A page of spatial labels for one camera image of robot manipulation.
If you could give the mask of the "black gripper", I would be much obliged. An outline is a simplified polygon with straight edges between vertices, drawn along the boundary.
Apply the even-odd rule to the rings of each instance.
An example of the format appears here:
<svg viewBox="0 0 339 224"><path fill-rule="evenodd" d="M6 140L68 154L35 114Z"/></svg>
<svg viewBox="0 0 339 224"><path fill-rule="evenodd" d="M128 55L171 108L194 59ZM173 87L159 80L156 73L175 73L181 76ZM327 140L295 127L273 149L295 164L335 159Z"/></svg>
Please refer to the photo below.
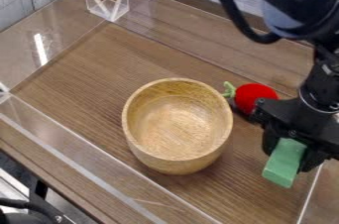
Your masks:
<svg viewBox="0 0 339 224"><path fill-rule="evenodd" d="M259 98L253 117L263 127L262 150L270 156L279 139L306 145L299 172L339 161L339 61L318 61L291 99Z"/></svg>

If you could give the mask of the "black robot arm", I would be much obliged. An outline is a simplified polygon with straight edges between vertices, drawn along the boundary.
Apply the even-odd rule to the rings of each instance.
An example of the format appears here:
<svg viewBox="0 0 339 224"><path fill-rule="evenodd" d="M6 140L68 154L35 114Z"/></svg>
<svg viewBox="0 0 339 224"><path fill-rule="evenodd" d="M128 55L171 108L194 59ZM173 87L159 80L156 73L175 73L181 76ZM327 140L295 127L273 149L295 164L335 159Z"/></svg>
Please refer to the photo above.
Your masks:
<svg viewBox="0 0 339 224"><path fill-rule="evenodd" d="M263 17L282 38L314 46L314 64L287 100L259 98L253 117L265 129L262 148L270 155L287 136L306 145L298 169L307 172L339 160L339 0L263 0Z"/></svg>

